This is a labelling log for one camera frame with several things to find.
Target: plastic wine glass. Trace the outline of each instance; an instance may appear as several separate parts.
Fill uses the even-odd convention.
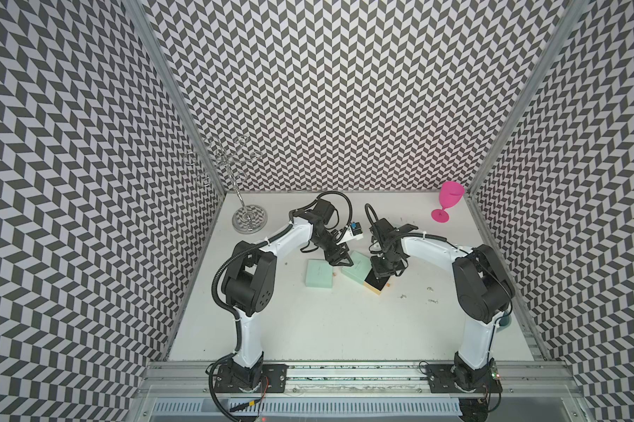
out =
[[[460,202],[460,199],[465,194],[465,187],[456,181],[445,181],[441,185],[439,191],[439,204],[441,209],[435,209],[432,211],[432,218],[439,223],[445,223],[450,218],[445,211],[446,208],[455,207]]]

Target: white table surface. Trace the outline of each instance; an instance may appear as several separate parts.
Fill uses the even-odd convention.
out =
[[[379,218],[393,225],[417,225],[454,244],[476,247],[482,243],[467,205],[461,200],[448,210],[451,219],[440,224],[430,213],[439,207],[438,193],[351,193],[353,221],[365,237],[348,243],[351,250],[369,256],[370,224],[363,211],[370,203]],[[200,272],[187,303],[169,360],[214,360],[235,346],[235,325],[227,311],[211,297],[214,273],[231,256],[239,241],[257,242],[285,227],[291,209],[308,204],[312,192],[243,194],[248,204],[268,211],[265,228],[238,234],[231,217],[239,208],[228,194],[214,227]],[[332,202],[347,218],[347,204],[336,195]],[[329,225],[335,223],[335,215]],[[452,276],[418,258],[409,259],[401,277],[392,277],[380,296],[334,268],[333,288],[305,287],[307,260],[323,259],[321,250],[304,254],[294,250],[277,266],[274,294],[260,313],[266,360],[452,360],[460,346],[466,315],[460,308]],[[533,360],[515,318],[498,332],[492,347],[498,360]]]

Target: black and white patterned wallpaper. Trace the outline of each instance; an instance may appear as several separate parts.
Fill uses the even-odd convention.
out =
[[[0,0],[0,420],[122,419],[216,202],[189,150],[118,0]]]
[[[567,3],[143,1],[202,135],[254,140],[245,190],[468,184]]]
[[[590,4],[478,200],[596,418],[634,421],[634,1]]]

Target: wine glass base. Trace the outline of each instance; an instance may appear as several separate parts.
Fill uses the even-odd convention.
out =
[[[233,228],[242,234],[261,230],[268,222],[268,213],[260,205],[247,205],[233,214]]]
[[[432,211],[432,218],[435,222],[445,223],[450,219],[448,213],[442,209],[435,209]]]

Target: mint green block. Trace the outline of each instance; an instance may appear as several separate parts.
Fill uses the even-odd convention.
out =
[[[354,251],[350,252],[350,258],[352,258],[352,266],[341,267],[341,273],[363,285],[363,281],[371,271],[371,258]]]
[[[323,259],[308,259],[308,272],[305,274],[307,287],[333,287],[333,267]]]

